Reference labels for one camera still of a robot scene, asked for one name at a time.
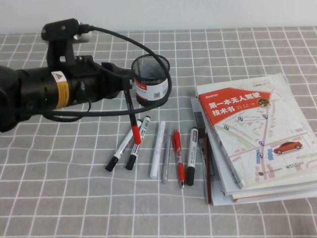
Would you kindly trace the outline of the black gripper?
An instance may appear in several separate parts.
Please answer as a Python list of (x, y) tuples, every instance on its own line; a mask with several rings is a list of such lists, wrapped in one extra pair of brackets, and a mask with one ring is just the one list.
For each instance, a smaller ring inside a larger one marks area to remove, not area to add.
[(93, 57), (76, 56), (75, 65), (66, 69), (70, 82), (69, 106), (113, 99), (132, 88), (132, 71), (110, 62), (98, 64)]

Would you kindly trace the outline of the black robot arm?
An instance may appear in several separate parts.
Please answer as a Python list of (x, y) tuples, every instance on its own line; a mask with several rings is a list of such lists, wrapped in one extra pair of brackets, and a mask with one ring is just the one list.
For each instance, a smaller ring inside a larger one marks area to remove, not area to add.
[(131, 88), (132, 71), (92, 56), (54, 67), (0, 68), (0, 130), (7, 132), (28, 120), (34, 110), (52, 111), (81, 103), (115, 98)]

